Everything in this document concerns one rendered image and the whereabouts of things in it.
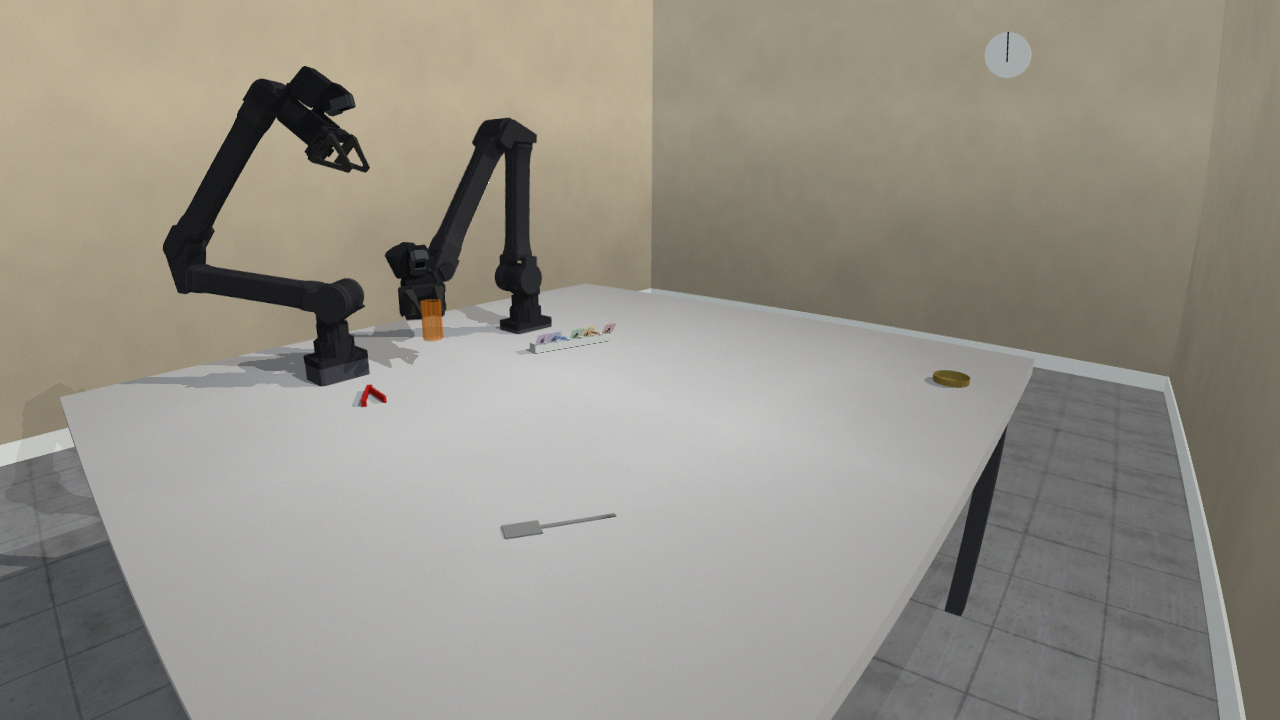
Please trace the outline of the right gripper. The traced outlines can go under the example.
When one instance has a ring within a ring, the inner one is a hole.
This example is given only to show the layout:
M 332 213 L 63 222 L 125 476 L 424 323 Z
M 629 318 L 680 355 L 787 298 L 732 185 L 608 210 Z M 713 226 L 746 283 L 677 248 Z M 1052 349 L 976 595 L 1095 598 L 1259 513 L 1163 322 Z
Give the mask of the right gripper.
M 300 119 L 300 122 L 302 119 L 303 119 L 303 117 Z M 361 170 L 364 173 L 366 173 L 369 170 L 369 168 L 370 168 L 369 167 L 369 161 L 364 156 L 362 149 L 360 147 L 360 143 L 358 143 L 358 138 L 356 138 L 355 135 L 349 135 L 346 129 L 323 126 L 317 131 L 317 135 L 315 135 L 315 137 L 314 137 L 314 135 L 310 135 L 307 129 L 305 129 L 302 126 L 300 126 L 300 122 L 297 123 L 297 127 L 294 129 L 294 135 L 298 138 L 301 138 L 305 143 L 308 145 L 308 147 L 305 150 L 306 155 L 308 156 L 308 161 L 312 161 L 315 164 L 323 165 L 323 167 L 330 167 L 330 168 L 334 168 L 337 170 L 344 170 L 347 173 L 349 173 L 349 170 L 352 170 L 352 169 Z M 323 140 L 321 140 L 321 137 L 323 137 Z M 342 146 L 340 146 L 339 142 L 342 143 Z M 334 163 L 325 160 L 326 156 L 330 158 L 332 152 L 334 152 L 334 149 L 332 149 L 332 147 L 334 147 L 337 150 L 337 152 L 339 154 L 337 156 L 337 159 L 335 159 Z M 358 165 L 351 163 L 349 159 L 347 158 L 347 155 L 349 154 L 349 151 L 353 147 L 355 147 L 355 151 L 358 154 L 358 158 L 362 161 L 364 167 L 358 167 Z

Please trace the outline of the translucent orange pill bottle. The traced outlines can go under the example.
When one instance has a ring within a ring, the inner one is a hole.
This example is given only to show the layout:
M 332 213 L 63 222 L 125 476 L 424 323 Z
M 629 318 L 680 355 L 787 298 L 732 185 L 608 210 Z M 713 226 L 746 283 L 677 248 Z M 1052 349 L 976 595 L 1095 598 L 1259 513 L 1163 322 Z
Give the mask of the translucent orange pill bottle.
M 442 300 L 440 299 L 422 300 L 420 301 L 420 306 L 422 311 L 422 340 L 424 341 L 443 340 Z

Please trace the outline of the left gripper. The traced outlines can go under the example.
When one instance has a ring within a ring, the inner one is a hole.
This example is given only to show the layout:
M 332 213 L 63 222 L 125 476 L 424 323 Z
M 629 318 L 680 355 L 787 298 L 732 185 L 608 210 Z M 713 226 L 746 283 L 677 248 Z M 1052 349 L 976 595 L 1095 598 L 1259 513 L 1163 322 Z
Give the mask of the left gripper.
M 442 316 L 445 315 L 445 284 L 443 282 L 402 286 L 398 288 L 398 296 L 401 316 L 404 316 L 406 320 L 422 320 L 420 301 L 426 299 L 440 299 Z

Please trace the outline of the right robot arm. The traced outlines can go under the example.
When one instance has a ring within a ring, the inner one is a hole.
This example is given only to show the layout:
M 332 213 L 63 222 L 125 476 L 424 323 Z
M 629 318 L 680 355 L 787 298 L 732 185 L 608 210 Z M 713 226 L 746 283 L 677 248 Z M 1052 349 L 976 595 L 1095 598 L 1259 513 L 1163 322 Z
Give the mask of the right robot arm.
M 206 264 L 206 247 L 215 232 L 212 224 L 273 122 L 282 122 L 294 133 L 303 117 L 300 126 L 315 137 L 323 126 L 340 128 L 329 117 L 356 108 L 349 91 L 310 67 L 302 67 L 287 85 L 271 79 L 253 81 L 243 101 L 195 199 L 163 243 L 175 290 L 178 293 L 216 293 L 315 313 L 315 354 L 305 355 L 305 364 L 317 370 L 366 359 L 367 350 L 355 346 L 355 336 L 349 334 L 346 320 L 365 307 L 364 290 L 357 281 L 344 278 L 324 284 Z M 302 102 L 314 109 L 305 108 Z

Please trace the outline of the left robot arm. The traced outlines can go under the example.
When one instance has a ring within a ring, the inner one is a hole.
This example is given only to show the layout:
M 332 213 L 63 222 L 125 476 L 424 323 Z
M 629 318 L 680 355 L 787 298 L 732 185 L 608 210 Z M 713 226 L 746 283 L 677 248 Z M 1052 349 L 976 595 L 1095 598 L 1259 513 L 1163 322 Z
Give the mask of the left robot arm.
M 538 300 L 541 272 L 538 258 L 532 256 L 529 236 L 530 158 L 538 135 L 517 120 L 500 118 L 484 120 L 472 143 L 474 155 L 429 249 L 402 242 L 385 252 L 387 261 L 396 278 L 401 279 L 401 286 L 451 281 L 477 204 L 497 163 L 506 154 L 506 246 L 495 282 L 500 290 L 513 295 L 509 318 L 502 319 L 500 327 L 524 331 L 550 324 L 550 316 L 541 315 Z

